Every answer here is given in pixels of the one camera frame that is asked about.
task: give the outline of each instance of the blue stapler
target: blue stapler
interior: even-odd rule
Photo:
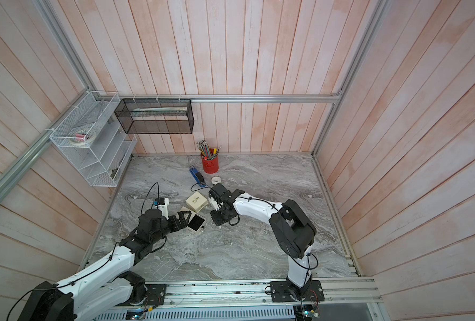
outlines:
[[[195,166],[190,166],[189,167],[189,172],[191,173],[191,175],[193,175],[196,182],[198,183],[198,185],[201,188],[205,186],[205,180],[203,179],[202,174],[200,174],[200,172],[198,170],[196,170]]]

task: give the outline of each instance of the red pencil cup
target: red pencil cup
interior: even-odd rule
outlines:
[[[200,154],[200,157],[202,158],[203,171],[205,171],[207,174],[214,174],[219,170],[217,156],[211,160],[204,159],[203,154]]]

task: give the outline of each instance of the white wire mesh organizer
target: white wire mesh organizer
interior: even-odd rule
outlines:
[[[137,138],[129,137],[110,117],[120,102],[96,100],[89,92],[55,128],[50,139],[91,186],[116,186]]]

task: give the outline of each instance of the aluminum frame rail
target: aluminum frame rail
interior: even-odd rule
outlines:
[[[338,94],[119,94],[121,99],[190,99],[192,103],[336,103]]]

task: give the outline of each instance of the wire rack compartment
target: wire rack compartment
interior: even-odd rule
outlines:
[[[126,133],[192,133],[189,99],[122,99],[115,115]]]
[[[55,128],[50,136],[55,145],[89,148],[93,144],[120,101],[116,93],[110,100],[96,100],[95,93],[84,96]]]
[[[54,130],[51,140],[92,186],[116,186],[137,138],[109,118],[118,95],[96,100],[88,93]]]

